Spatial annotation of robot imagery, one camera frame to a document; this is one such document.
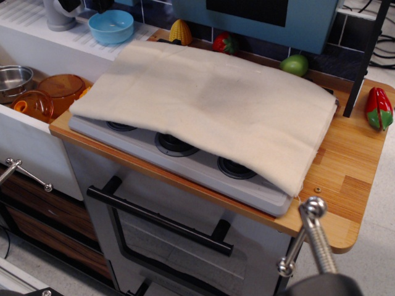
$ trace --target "oven handle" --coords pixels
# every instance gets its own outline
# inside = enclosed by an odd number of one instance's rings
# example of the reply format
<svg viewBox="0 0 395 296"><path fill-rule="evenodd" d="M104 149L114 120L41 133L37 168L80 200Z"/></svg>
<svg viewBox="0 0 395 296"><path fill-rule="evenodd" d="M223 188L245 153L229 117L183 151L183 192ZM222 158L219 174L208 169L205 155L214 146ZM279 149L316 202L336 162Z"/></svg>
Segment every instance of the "oven handle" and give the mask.
<svg viewBox="0 0 395 296"><path fill-rule="evenodd" d="M113 176L103 189L100 190L94 186L90 186L86 193L88 196L104 202L110 207L125 211L131 215L135 215L148 222L154 223L226 256L231 255L233 245L227 244L223 241L230 228L230 223L228 221L221 219L216 225L212 235L207 235L194 228L162 216L159 213L152 212L146 208L131 203L126 199L121 199L120 197L113 195L121 183L122 180L119 177Z"/></svg>

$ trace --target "wooden countertop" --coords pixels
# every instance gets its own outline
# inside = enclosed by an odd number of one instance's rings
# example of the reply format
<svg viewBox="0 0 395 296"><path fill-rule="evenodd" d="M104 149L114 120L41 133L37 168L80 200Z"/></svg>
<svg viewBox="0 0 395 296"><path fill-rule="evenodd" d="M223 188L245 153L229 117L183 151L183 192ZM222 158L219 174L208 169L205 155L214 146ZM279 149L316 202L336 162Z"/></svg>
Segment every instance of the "wooden countertop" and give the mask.
<svg viewBox="0 0 395 296"><path fill-rule="evenodd" d="M313 77L317 84L334 90L340 107L307 174L299 197L302 201L312 195L325 199L328 204L328 213L322 219L323 227L334 253L345 253L357 240L386 137L386 131L374 130L365 119L364 109L368 93L372 87L381 87L394 105L395 89L385 84L365 80L351 118L346 118L343 117L343 112L349 95L347 83L336 78L322 77L319 73L308 75ZM289 235L296 236L299 232L302 223L297 209L299 205L297 199L293 200L284 216L272 217L144 160L74 132L68 126L70 117L71 113L67 111L53 121L49 126L51 134Z"/></svg>

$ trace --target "metal clamp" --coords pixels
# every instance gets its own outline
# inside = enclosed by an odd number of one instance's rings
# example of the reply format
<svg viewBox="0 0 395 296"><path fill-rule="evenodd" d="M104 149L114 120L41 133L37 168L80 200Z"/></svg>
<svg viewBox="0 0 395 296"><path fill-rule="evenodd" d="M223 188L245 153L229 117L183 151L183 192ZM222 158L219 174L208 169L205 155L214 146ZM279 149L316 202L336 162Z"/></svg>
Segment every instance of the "metal clamp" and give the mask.
<svg viewBox="0 0 395 296"><path fill-rule="evenodd" d="M338 273L331 248L321 227L319 219L326 213L327 205L317 196L309 197L299 206L299 213L303 225L286 257L281 258L277 264L278 272L283 277L292 276L295 269L295 258L307 237L315 259L315 264L321 274Z"/></svg>
<svg viewBox="0 0 395 296"><path fill-rule="evenodd" d="M5 172L0 176L0 186L1 184L9 178L9 176L12 175L12 173L16 170L19 169L20 171L24 172L26 175L34 179L35 181L39 182L42 186L44 186L44 190L46 192L52 191L54 189L54 186L51 183L44 183L42 180L38 179L36 176L32 175L29 173L27 170L21 167L22 161L17 159L14 160L12 158L7 158L6 159L6 164L9 166L8 169L5 170Z"/></svg>

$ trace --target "cloth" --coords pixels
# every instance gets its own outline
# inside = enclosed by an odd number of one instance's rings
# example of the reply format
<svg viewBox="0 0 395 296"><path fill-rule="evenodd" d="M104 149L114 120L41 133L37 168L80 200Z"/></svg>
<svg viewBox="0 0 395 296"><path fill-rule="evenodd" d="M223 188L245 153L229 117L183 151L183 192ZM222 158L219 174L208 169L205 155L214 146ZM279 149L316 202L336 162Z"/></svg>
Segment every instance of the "cloth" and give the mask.
<svg viewBox="0 0 395 296"><path fill-rule="evenodd" d="M291 196L328 130L336 99L305 79L234 56L133 41L74 115L176 138L262 175Z"/></svg>

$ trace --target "red pepper toy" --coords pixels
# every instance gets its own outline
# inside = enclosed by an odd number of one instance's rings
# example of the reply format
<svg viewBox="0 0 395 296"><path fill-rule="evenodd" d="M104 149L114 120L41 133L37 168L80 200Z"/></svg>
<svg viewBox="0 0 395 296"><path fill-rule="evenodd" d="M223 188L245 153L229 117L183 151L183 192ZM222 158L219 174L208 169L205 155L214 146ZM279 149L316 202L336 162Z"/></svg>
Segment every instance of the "red pepper toy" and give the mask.
<svg viewBox="0 0 395 296"><path fill-rule="evenodd" d="M384 89L370 90L365 111L369 124L378 130L385 131L394 121L393 108Z"/></svg>

